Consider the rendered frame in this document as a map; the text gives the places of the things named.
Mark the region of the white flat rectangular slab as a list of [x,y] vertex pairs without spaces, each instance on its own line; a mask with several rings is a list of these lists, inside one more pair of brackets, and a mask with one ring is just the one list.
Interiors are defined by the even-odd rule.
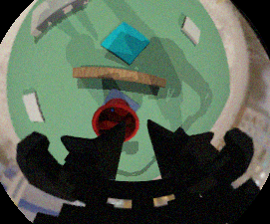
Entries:
[[34,122],[45,122],[45,119],[42,117],[41,108],[39,108],[37,92],[22,97],[23,103],[25,103],[26,112],[29,113],[29,120],[33,120]]

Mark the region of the dark red cup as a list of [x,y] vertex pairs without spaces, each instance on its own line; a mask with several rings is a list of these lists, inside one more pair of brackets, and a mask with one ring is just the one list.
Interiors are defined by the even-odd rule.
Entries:
[[[111,112],[111,108],[115,110]],[[95,112],[91,123],[93,124],[94,132],[97,136],[104,134],[116,124],[126,121],[126,135],[124,135],[124,142],[134,138],[138,132],[139,119],[135,114],[134,109],[131,109],[130,104],[123,99],[111,99],[106,104],[103,104]],[[123,142],[123,143],[124,143]]]

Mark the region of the white square block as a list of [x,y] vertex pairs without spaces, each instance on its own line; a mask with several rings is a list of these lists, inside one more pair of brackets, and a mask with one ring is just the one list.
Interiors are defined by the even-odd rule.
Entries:
[[187,36],[190,36],[190,39],[192,40],[192,43],[198,44],[199,42],[199,28],[195,26],[195,23],[192,23],[191,19],[188,19],[188,16],[183,19],[183,26],[180,27],[180,30],[184,31],[184,34],[187,34]]

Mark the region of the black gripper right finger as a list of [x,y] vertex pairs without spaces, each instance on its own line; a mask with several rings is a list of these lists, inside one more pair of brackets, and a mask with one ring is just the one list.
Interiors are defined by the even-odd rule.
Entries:
[[161,179],[171,177],[172,169],[182,159],[185,151],[191,147],[211,143],[212,137],[215,136],[214,131],[180,136],[167,130],[162,124],[151,122],[151,119],[147,120],[147,134],[149,134],[151,144],[153,144]]

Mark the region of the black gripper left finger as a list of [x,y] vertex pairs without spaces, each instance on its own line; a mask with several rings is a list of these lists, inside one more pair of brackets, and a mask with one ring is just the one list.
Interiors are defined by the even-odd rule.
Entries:
[[108,179],[115,180],[120,155],[122,155],[126,127],[126,121],[122,120],[104,134],[100,134],[98,138],[88,139],[63,135],[61,140],[69,152],[97,159],[102,168],[106,170]]

